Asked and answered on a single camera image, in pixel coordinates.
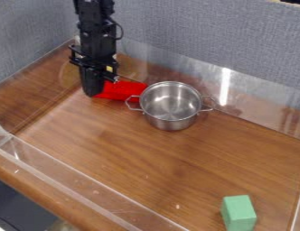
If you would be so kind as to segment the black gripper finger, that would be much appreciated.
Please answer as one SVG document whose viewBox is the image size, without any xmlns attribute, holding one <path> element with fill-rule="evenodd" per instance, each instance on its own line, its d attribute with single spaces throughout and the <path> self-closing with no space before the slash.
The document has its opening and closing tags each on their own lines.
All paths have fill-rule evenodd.
<svg viewBox="0 0 300 231">
<path fill-rule="evenodd" d="M 88 95 L 92 97 L 100 94 L 104 88 L 104 78 L 101 73 L 93 69 L 88 70 Z"/>
<path fill-rule="evenodd" d="M 87 96 L 91 95 L 91 72 L 84 67 L 79 67 L 81 89 Z"/>
</svg>

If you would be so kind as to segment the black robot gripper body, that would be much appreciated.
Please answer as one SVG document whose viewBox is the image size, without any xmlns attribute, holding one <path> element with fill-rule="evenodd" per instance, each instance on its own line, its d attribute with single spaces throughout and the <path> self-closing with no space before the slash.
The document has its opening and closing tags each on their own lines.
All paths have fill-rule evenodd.
<svg viewBox="0 0 300 231">
<path fill-rule="evenodd" d="M 107 26 L 103 29 L 80 30 L 79 39 L 68 46 L 69 63 L 77 68 L 100 72 L 104 82 L 111 83 L 119 80 L 119 64 L 113 58 L 117 39 L 116 27 Z"/>
</svg>

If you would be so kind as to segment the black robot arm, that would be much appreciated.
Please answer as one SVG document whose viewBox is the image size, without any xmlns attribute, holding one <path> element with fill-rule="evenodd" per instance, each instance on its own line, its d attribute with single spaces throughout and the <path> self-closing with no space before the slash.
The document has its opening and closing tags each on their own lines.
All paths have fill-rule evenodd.
<svg viewBox="0 0 300 231">
<path fill-rule="evenodd" d="M 81 89 L 88 97 L 100 94 L 105 81 L 117 81 L 116 26 L 113 0 L 72 0 L 79 16 L 79 44 L 68 46 L 69 63 L 79 67 Z"/>
</svg>

